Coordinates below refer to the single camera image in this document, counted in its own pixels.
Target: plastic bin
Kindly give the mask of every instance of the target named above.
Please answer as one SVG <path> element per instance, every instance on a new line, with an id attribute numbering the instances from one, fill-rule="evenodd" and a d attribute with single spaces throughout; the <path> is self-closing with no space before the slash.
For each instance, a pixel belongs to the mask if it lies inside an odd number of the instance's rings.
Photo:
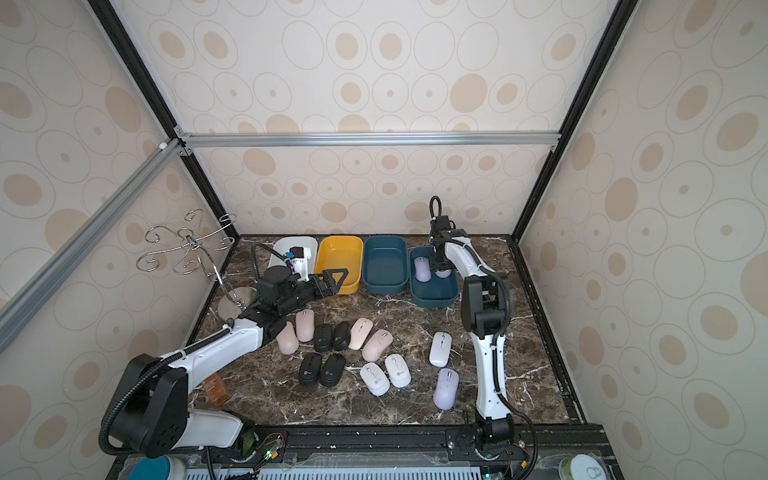
<path id="1" fill-rule="evenodd" d="M 406 240 L 396 235 L 368 237 L 362 250 L 362 282 L 370 293 L 394 295 L 406 288 L 409 277 Z"/>
<path id="2" fill-rule="evenodd" d="M 320 242 L 315 273 L 323 270 L 346 268 L 349 270 L 339 295 L 355 293 L 360 286 L 362 271 L 362 240 L 353 235 L 332 235 Z"/>
<path id="3" fill-rule="evenodd" d="M 453 304 L 458 296 L 458 281 L 455 271 L 446 278 L 440 278 L 433 272 L 429 282 L 419 282 L 416 279 L 416 268 L 413 260 L 418 257 L 429 257 L 431 251 L 432 247 L 416 247 L 411 250 L 409 256 L 411 296 L 413 303 L 422 308 L 447 308 Z"/>
<path id="4" fill-rule="evenodd" d="M 285 255 L 285 253 L 289 251 L 291 247 L 302 247 L 310 249 L 312 256 L 307 262 L 307 266 L 309 267 L 309 272 L 313 273 L 315 271 L 315 263 L 317 261 L 317 240 L 312 237 L 283 237 L 275 242 L 272 248 L 275 249 L 276 252 Z M 276 265 L 285 265 L 285 262 L 275 257 L 274 255 L 270 255 L 270 264 L 267 266 L 267 268 Z"/>

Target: brown bottle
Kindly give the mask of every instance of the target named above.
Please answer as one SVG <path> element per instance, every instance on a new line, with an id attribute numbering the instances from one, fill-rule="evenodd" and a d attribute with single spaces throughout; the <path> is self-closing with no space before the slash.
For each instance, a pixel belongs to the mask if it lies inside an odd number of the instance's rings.
<path id="1" fill-rule="evenodd" d="M 227 391 L 227 386 L 224 385 L 224 380 L 218 373 L 214 373 L 205 379 L 203 390 L 208 395 L 210 402 L 219 407 L 232 398 L 232 395 Z"/>

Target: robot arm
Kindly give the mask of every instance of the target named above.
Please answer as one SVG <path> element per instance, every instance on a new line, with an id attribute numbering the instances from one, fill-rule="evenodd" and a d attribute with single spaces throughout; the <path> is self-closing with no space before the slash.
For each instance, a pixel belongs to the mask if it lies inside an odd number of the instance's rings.
<path id="1" fill-rule="evenodd" d="M 432 214 L 429 242 L 435 246 L 429 258 L 430 269 L 455 268 L 464 279 L 462 325 L 475 347 L 476 438 L 478 452 L 482 453 L 508 442 L 514 434 L 512 414 L 516 412 L 507 400 L 503 361 L 505 333 L 511 317 L 509 282 L 480 258 L 466 232 L 442 215 L 438 197 L 430 200 L 429 209 Z"/>
<path id="2" fill-rule="evenodd" d="M 348 273 L 324 270 L 300 281 L 301 274 L 290 267 L 272 266 L 259 278 L 257 300 L 233 326 L 160 358 L 142 354 L 132 359 L 102 419 L 101 450 L 156 458 L 180 447 L 231 447 L 242 437 L 242 420 L 226 412 L 187 411 L 187 395 L 235 359 L 272 341 L 285 327 L 286 314 L 337 294 Z M 109 436 L 125 446 L 114 447 Z"/>

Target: blue lid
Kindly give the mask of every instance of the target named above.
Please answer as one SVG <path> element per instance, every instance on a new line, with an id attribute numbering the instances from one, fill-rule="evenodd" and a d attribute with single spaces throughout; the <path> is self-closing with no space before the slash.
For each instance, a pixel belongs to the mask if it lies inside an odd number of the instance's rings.
<path id="1" fill-rule="evenodd" d="M 168 457 L 145 458 L 138 462 L 128 480 L 168 480 L 170 475 L 170 460 Z"/>

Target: wallpaper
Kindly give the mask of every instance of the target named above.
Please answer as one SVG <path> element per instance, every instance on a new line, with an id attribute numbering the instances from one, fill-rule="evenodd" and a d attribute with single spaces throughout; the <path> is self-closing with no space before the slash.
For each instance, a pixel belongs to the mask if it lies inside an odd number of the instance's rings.
<path id="1" fill-rule="evenodd" d="M 768 2 L 647 0 L 522 242 L 625 478 L 768 472 Z"/>
<path id="2" fill-rule="evenodd" d="M 429 198 L 468 233 L 509 234 L 548 145 L 196 148 L 240 233 L 429 233 Z"/>
<path id="3" fill-rule="evenodd" d="M 0 1 L 0 307 L 165 138 L 140 99 L 80 5 Z"/>
<path id="4" fill-rule="evenodd" d="M 615 0 L 114 0 L 196 133 L 559 130 Z"/>
<path id="5" fill-rule="evenodd" d="M 152 244 L 144 233 L 155 224 L 194 228 L 201 219 L 200 232 L 211 233 L 217 222 L 208 213 L 184 221 L 204 205 L 173 161 L 0 354 L 2 480 L 106 476 L 114 457 L 99 450 L 98 429 L 126 364 L 181 347 L 211 285 L 200 271 L 171 271 L 179 252 L 139 271 L 142 253 L 179 245 L 167 231 Z M 205 244 L 217 247 L 222 236 Z M 224 252 L 212 254 L 223 261 Z"/>

